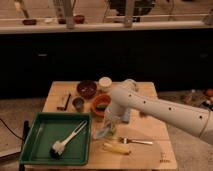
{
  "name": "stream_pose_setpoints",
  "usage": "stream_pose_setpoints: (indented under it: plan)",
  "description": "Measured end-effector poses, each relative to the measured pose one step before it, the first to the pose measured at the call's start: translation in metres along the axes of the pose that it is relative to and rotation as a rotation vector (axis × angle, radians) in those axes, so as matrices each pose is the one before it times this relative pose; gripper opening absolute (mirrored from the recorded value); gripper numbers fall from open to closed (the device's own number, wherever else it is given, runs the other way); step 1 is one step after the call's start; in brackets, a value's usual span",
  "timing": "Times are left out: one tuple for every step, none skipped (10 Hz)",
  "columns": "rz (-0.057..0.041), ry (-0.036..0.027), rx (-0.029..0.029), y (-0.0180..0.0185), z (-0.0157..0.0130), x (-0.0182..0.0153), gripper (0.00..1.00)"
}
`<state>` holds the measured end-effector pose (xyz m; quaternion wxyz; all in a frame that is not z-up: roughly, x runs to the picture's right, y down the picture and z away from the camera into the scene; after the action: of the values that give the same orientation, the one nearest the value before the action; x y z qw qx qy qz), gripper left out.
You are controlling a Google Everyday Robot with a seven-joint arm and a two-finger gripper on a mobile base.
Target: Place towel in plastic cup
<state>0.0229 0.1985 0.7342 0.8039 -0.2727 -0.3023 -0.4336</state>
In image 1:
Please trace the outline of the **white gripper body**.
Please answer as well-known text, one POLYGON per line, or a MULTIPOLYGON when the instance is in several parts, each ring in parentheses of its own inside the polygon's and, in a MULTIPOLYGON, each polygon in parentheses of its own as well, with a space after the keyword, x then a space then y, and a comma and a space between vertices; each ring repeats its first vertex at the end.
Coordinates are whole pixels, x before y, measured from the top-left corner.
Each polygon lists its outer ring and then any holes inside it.
POLYGON ((121 122, 123 114, 124 108, 115 102, 111 102, 105 110, 105 126, 110 131, 114 131, 116 125, 121 122))

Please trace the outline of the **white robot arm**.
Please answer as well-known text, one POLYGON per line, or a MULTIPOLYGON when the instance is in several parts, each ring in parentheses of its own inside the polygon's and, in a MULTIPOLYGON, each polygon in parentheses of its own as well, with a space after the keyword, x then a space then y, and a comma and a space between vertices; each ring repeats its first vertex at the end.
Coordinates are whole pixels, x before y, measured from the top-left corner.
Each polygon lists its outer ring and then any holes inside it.
POLYGON ((213 111, 140 95, 132 79, 115 85, 110 98, 106 114, 112 118, 135 109, 213 145, 213 111))

